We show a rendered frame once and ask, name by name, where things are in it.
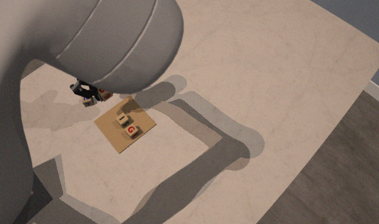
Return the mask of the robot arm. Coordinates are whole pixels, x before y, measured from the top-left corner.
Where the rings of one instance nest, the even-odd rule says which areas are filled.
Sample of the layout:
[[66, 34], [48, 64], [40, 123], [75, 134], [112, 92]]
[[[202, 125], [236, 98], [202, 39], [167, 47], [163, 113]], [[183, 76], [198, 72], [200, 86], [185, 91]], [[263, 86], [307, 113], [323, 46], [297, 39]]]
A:
[[28, 63], [132, 94], [165, 73], [183, 33], [176, 0], [0, 0], [0, 224], [13, 224], [33, 188], [20, 105]]

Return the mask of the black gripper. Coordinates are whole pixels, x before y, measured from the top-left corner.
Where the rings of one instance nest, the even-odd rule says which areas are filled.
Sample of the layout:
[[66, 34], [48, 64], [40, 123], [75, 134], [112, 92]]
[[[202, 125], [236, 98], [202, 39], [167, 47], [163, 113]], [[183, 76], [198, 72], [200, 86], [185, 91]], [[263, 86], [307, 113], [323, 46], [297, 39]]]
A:
[[[82, 88], [81, 85], [89, 86], [89, 90]], [[94, 96], [97, 101], [103, 101], [96, 87], [87, 84], [86, 82], [83, 82], [81, 80], [77, 79], [76, 84], [70, 85], [70, 88], [74, 92], [74, 94], [79, 95], [81, 97], [90, 99], [92, 96]]]

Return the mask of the tan square mat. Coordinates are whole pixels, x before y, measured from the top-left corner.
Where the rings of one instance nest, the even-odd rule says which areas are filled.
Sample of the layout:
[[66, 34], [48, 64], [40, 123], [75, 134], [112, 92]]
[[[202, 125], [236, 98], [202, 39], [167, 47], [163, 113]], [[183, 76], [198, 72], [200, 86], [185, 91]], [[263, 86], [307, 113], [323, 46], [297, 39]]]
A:
[[[129, 125], [123, 129], [115, 119], [121, 113], [129, 118], [129, 125], [133, 123], [138, 128], [140, 135], [134, 139], [128, 136], [125, 128]], [[119, 154], [156, 125], [130, 95], [94, 122]]]

